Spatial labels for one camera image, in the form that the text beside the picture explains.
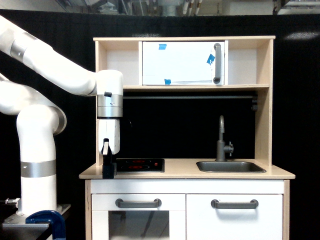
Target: door handle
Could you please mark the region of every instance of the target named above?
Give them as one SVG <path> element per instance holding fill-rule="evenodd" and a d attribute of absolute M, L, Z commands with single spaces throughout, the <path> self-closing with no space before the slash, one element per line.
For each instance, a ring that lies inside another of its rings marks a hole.
<path fill-rule="evenodd" d="M 154 201 L 123 201 L 121 198 L 115 200 L 115 205 L 121 209 L 155 209 L 161 206 L 161 200 Z"/>
<path fill-rule="evenodd" d="M 214 199 L 211 201 L 211 206 L 214 209 L 256 209 L 259 202 L 255 199 L 250 202 L 219 202 Z"/>
<path fill-rule="evenodd" d="M 213 47 L 215 50 L 215 77 L 213 78 L 213 82 L 218 84 L 221 81 L 221 45 L 216 43 Z"/>

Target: sink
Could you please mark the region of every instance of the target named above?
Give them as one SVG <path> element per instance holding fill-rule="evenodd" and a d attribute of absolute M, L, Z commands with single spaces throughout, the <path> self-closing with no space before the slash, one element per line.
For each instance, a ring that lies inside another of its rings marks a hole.
<path fill-rule="evenodd" d="M 247 161 L 198 161 L 199 170 L 208 173 L 265 173 L 266 170 Z"/>

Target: stovetop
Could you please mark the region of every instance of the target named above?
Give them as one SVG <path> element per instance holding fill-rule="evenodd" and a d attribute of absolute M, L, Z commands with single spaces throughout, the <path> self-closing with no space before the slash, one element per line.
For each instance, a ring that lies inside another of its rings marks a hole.
<path fill-rule="evenodd" d="M 165 160 L 161 158 L 117 159 L 116 171 L 120 174 L 164 173 Z"/>

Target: cabinet door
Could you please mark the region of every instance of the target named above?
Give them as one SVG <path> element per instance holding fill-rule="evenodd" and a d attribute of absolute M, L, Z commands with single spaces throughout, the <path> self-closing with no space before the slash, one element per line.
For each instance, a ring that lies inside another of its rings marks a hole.
<path fill-rule="evenodd" d="M 218 208 L 212 207 L 213 200 L 220 203 Z M 256 203 L 250 203 L 252 200 L 257 201 L 255 209 L 236 209 L 254 208 Z M 188 194 L 186 197 L 188 240 L 281 240 L 282 216 L 281 194 Z"/>
<path fill-rule="evenodd" d="M 184 194 L 93 194 L 93 240 L 186 240 Z"/>

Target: silver metal band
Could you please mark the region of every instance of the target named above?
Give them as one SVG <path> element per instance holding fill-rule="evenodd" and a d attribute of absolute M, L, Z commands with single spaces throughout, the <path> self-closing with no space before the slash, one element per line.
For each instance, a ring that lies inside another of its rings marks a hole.
<path fill-rule="evenodd" d="M 124 96 L 122 95 L 113 95 L 111 97 L 98 95 L 97 96 L 97 106 L 98 107 L 120 107 L 124 106 L 123 104 Z"/>
<path fill-rule="evenodd" d="M 61 131 L 63 130 L 64 125 L 65 125 L 65 116 L 59 108 L 57 108 L 55 106 L 49 106 L 49 107 L 56 112 L 56 114 L 58 115 L 58 118 L 59 118 L 59 125 L 58 125 L 57 129 L 55 130 L 55 132 L 53 133 L 53 135 L 55 136 L 55 135 L 58 135 L 59 133 L 61 133 Z"/>
<path fill-rule="evenodd" d="M 56 160 L 41 162 L 21 162 L 21 177 L 43 178 L 56 174 Z"/>
<path fill-rule="evenodd" d="M 111 97 L 104 95 L 97 96 L 98 118 L 121 118 L 123 115 L 122 95 L 112 95 Z"/>
<path fill-rule="evenodd" d="M 28 32 L 22 33 L 19 38 L 15 39 L 11 46 L 11 57 L 23 63 L 25 51 L 30 43 L 37 40 Z"/>
<path fill-rule="evenodd" d="M 103 107 L 100 106 L 96 110 L 98 118 L 121 118 L 124 115 L 122 107 Z"/>

